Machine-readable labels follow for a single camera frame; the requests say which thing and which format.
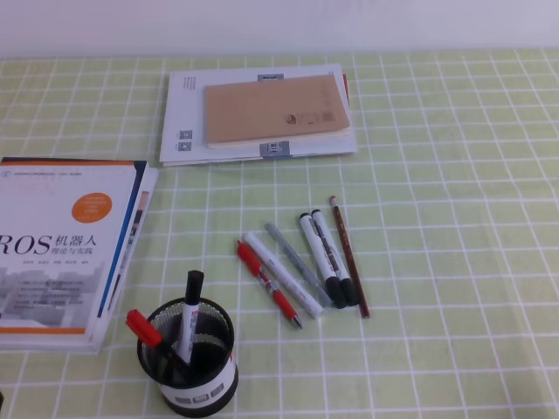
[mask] red pen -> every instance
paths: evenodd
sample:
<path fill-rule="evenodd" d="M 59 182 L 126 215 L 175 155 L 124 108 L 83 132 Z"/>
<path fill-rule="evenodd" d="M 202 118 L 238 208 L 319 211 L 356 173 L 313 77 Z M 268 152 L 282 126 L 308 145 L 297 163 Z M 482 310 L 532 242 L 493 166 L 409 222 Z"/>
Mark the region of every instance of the red pen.
<path fill-rule="evenodd" d="M 157 329 L 150 325 L 138 310 L 134 309 L 128 312 L 126 324 L 143 343 L 159 351 L 184 379 L 189 379 L 190 370 L 188 365 L 183 361 L 183 358 L 175 352 L 171 345 L 163 340 L 163 337 Z"/>
<path fill-rule="evenodd" d="M 281 292 L 278 286 L 270 279 L 268 279 L 268 277 L 264 273 L 264 270 L 262 269 L 262 266 L 260 265 L 259 260 L 256 258 L 254 253 L 252 253 L 249 245 L 246 243 L 242 243 L 240 240 L 238 240 L 237 243 L 237 254 L 240 259 L 245 262 L 246 267 L 251 272 L 251 274 L 258 278 L 262 285 L 268 290 L 268 292 L 272 294 L 273 301 L 279 307 L 284 316 L 286 316 L 286 319 L 288 319 L 294 326 L 302 329 L 303 325 L 300 322 L 297 312 L 291 306 L 291 304 L 289 304 L 286 296 L 283 295 L 283 292 Z"/>

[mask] orange circle sticker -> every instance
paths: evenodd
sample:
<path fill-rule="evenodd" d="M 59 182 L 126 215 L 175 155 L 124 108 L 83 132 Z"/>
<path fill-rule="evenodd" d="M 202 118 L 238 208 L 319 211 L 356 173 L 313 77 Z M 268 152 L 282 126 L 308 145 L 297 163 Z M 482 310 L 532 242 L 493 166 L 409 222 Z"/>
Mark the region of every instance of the orange circle sticker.
<path fill-rule="evenodd" d="M 72 216 L 79 223 L 96 223 L 113 208 L 109 195 L 94 193 L 82 196 L 72 207 Z"/>

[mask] pen holder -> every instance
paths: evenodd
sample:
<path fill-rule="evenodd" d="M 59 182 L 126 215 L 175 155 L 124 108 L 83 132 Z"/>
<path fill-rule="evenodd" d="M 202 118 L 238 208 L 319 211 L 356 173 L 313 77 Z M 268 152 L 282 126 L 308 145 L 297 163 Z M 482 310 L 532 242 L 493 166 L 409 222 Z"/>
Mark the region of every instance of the pen holder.
<path fill-rule="evenodd" d="M 176 350 L 183 318 L 183 299 L 159 307 L 148 321 Z M 233 324 L 227 312 L 200 299 L 190 367 L 184 380 L 160 353 L 138 340 L 138 359 L 147 375 L 160 385 L 163 399 L 177 414 L 206 417 L 221 410 L 233 397 L 238 370 L 233 360 Z"/>

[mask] brown pencil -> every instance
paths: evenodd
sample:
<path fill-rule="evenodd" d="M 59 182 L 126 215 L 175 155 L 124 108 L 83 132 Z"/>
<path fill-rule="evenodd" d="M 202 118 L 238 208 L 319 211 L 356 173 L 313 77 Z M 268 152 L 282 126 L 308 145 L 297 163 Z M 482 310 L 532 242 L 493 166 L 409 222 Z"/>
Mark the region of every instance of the brown pencil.
<path fill-rule="evenodd" d="M 349 275 L 351 275 L 351 278 L 353 279 L 357 295 L 359 296 L 359 309 L 361 310 L 361 317 L 363 319 L 368 319 L 370 317 L 369 306 L 367 305 L 367 299 L 365 298 L 365 293 L 363 292 L 353 252 L 351 251 L 351 246 L 349 245 L 348 232 L 343 224 L 342 213 L 340 212 L 340 207 L 338 207 L 338 204 L 335 201 L 335 196 L 330 197 L 330 205 L 332 206 L 332 211 L 334 212 L 335 226 L 337 227 L 338 234 L 340 235 L 343 253 L 346 255 L 346 261 L 348 262 Z"/>

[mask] gray pen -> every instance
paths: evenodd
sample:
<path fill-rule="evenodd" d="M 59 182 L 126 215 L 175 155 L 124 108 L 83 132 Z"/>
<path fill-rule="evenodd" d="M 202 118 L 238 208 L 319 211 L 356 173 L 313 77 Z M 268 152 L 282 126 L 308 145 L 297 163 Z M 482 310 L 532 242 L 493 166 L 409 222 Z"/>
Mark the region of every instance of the gray pen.
<path fill-rule="evenodd" d="M 281 250 L 286 254 L 289 261 L 297 268 L 297 271 L 303 276 L 303 278 L 313 287 L 317 293 L 318 300 L 325 307 L 332 305 L 332 300 L 322 288 L 321 282 L 318 280 L 316 275 L 314 275 L 310 269 L 305 265 L 305 262 L 301 260 L 299 255 L 293 250 L 293 247 L 287 242 L 286 238 L 283 237 L 278 230 L 278 228 L 272 223 L 266 224 L 266 230 L 270 235 L 278 242 Z"/>

